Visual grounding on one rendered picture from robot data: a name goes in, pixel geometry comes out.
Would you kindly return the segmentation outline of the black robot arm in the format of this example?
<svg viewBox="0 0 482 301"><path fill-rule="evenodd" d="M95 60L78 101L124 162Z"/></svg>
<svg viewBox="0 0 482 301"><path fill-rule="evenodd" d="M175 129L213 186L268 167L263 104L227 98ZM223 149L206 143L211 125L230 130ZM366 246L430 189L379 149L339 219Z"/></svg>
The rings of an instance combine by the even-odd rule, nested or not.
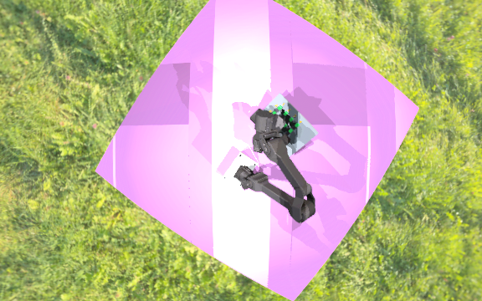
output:
<svg viewBox="0 0 482 301"><path fill-rule="evenodd" d="M253 136L253 151L264 153L287 178L295 190L295 197L290 196L277 186L271 184L268 175L263 172L253 173L247 166L240 166L233 178L239 180L244 191L261 191L275 202L286 208L290 217L298 223L306 221L315 215L315 197L312 195L312 185L306 182L298 168L288 156L287 147L280 138L280 129L286 121L277 114L267 111L256 112ZM271 137L274 136L274 139ZM304 197L307 197L307 200Z"/></svg>

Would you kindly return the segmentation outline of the grey switch panel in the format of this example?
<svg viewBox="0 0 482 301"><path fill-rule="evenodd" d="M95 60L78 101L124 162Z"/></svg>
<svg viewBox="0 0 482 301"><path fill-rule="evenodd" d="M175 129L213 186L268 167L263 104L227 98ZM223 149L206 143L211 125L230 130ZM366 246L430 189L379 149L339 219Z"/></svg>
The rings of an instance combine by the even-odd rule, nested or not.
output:
<svg viewBox="0 0 482 301"><path fill-rule="evenodd" d="M317 130L281 93L273 98L263 111L277 114L286 121L279 135L281 137L287 134L291 138L286 145L289 157L318 135Z"/></svg>

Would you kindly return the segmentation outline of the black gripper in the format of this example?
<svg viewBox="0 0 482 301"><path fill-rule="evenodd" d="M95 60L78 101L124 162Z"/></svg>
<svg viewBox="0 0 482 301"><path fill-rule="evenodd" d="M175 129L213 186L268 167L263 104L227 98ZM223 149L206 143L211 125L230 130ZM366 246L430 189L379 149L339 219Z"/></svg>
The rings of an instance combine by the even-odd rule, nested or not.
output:
<svg viewBox="0 0 482 301"><path fill-rule="evenodd" d="M261 109L256 110L251 116L250 119L255 123L255 115L256 112L262 111ZM283 134L281 137L282 141L285 143L285 145L288 145L291 141L291 138L287 136L287 134Z"/></svg>

